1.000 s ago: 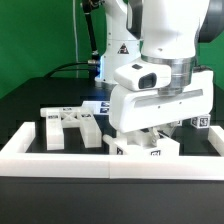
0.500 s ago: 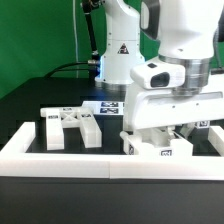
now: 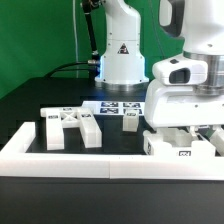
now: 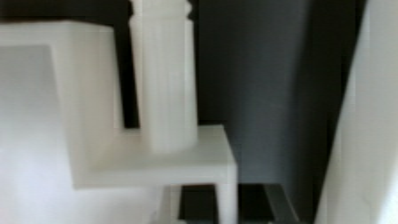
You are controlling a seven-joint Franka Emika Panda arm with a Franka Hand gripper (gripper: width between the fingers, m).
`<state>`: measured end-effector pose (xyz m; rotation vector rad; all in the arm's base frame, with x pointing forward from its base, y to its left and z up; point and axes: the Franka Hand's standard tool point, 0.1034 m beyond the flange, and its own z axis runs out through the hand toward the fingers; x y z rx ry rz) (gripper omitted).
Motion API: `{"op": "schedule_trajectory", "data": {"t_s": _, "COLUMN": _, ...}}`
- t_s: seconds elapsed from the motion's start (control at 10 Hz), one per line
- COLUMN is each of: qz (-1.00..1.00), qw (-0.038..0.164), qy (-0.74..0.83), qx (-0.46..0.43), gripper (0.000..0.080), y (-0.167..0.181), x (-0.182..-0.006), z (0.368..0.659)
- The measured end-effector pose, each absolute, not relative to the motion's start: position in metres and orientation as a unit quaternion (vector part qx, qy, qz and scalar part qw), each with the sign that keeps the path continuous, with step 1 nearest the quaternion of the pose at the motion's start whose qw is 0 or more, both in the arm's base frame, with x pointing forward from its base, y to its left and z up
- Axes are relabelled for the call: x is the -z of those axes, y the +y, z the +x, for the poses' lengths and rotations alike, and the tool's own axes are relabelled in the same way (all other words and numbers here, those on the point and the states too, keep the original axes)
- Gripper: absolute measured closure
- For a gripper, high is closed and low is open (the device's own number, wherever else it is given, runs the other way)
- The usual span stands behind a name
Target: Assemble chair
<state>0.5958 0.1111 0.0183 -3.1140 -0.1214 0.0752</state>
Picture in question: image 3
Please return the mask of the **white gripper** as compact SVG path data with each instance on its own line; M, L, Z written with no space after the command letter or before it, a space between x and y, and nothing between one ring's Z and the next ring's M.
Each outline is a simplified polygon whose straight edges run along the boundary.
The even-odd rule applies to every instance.
M152 128L224 124L224 55L182 53L152 71L145 99Z

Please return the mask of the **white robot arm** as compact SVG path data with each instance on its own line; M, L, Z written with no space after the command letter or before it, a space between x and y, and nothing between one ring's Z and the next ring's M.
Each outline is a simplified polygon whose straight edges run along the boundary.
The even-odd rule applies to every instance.
M182 38L182 53L157 62L145 76L139 13L124 0L84 0L86 15L105 9L106 51L95 84L110 89L148 86L144 117L153 128L224 124L224 0L160 0L159 25Z

